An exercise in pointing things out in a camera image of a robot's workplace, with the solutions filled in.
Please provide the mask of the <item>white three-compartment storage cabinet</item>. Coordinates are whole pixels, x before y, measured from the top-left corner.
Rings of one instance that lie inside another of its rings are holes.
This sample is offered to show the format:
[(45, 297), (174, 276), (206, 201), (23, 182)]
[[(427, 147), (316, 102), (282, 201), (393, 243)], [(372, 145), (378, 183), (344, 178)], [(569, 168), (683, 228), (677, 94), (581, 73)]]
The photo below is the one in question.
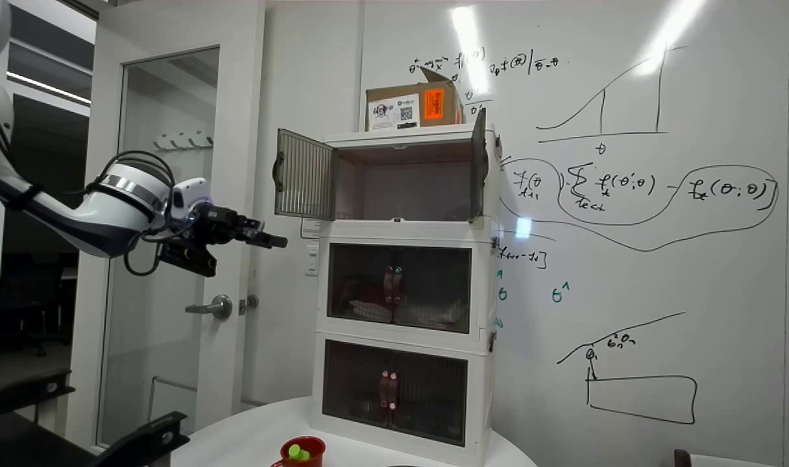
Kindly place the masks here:
[[(496, 263), (502, 240), (496, 209), (502, 146), (486, 112), (489, 172), (484, 215), (470, 224), (470, 139), (477, 114), (472, 123), (360, 132), (321, 141), (336, 148), (336, 213), (334, 221), (321, 221), (319, 239), (311, 396), (311, 424), (318, 431), (460, 467), (485, 464), (495, 369)], [(327, 317), (330, 243), (389, 247), (394, 269), (400, 247), (472, 249), (469, 333)], [(325, 416), (321, 408), (327, 339), (388, 349), (391, 356), (401, 351), (468, 361), (465, 446)]]

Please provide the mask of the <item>red cup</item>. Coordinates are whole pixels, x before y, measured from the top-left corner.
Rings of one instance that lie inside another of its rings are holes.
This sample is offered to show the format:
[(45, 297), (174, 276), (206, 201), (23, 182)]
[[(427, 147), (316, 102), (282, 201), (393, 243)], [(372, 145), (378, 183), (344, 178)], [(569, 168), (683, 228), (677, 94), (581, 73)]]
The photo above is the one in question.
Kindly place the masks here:
[[(288, 460), (287, 451), (291, 444), (300, 444), (304, 450), (307, 450), (311, 458), (304, 463), (294, 463)], [(326, 452), (326, 444), (321, 438), (318, 437), (295, 437), (291, 438), (280, 449), (280, 458), (278, 461), (271, 464), (271, 467), (323, 467), (324, 452)]]

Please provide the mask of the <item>row of coat hooks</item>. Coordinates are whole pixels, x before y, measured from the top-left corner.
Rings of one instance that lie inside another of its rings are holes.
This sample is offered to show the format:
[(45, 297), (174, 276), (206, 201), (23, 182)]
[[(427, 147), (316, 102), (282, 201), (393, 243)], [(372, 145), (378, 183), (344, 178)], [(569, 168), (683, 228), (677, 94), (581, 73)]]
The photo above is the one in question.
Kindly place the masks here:
[(156, 136), (152, 145), (157, 151), (211, 150), (214, 141), (204, 130), (172, 131)]

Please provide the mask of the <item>cardboard box with labels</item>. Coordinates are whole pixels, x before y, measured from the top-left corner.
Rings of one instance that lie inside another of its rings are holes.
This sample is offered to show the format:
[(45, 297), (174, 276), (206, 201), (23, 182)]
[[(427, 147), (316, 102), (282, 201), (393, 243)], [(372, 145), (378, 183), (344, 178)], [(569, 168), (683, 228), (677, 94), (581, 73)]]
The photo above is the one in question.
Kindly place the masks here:
[(453, 80), (418, 66), (424, 82), (366, 91), (365, 131), (404, 130), (465, 123)]

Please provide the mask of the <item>white room door with glass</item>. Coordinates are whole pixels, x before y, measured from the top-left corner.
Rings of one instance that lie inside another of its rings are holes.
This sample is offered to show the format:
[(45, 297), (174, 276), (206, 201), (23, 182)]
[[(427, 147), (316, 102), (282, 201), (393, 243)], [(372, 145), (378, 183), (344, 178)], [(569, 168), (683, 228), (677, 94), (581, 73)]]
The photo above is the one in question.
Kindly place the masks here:
[[(253, 216), (266, 4), (137, 0), (100, 13), (86, 174), (123, 150), (153, 152), (181, 178), (210, 181), (217, 205)], [(204, 130), (211, 150), (157, 151), (153, 139)], [(102, 447), (144, 423), (149, 407), (186, 411), (199, 431), (241, 410), (252, 247), (210, 247), (215, 277), (160, 264), (134, 277), (122, 258), (79, 257), (66, 438)], [(232, 315), (185, 313), (232, 300)]]

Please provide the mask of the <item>silver room door lever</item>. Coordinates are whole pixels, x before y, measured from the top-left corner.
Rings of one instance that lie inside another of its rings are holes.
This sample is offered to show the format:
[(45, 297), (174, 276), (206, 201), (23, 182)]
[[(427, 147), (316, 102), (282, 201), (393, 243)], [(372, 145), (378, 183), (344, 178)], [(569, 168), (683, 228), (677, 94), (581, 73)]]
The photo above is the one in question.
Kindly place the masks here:
[(232, 315), (232, 300), (225, 294), (214, 296), (210, 304), (187, 305), (185, 313), (211, 315), (219, 321), (226, 321)]

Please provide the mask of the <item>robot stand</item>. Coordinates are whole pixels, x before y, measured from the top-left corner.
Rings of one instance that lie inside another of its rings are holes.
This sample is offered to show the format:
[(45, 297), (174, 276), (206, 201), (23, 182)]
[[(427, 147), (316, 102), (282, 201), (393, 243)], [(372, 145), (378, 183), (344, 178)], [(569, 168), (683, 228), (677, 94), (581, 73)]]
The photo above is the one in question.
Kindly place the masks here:
[(184, 413), (171, 411), (141, 425), (95, 454), (27, 419), (18, 410), (46, 409), (74, 393), (68, 368), (50, 370), (0, 388), (0, 467), (170, 467), (172, 454), (189, 443)]

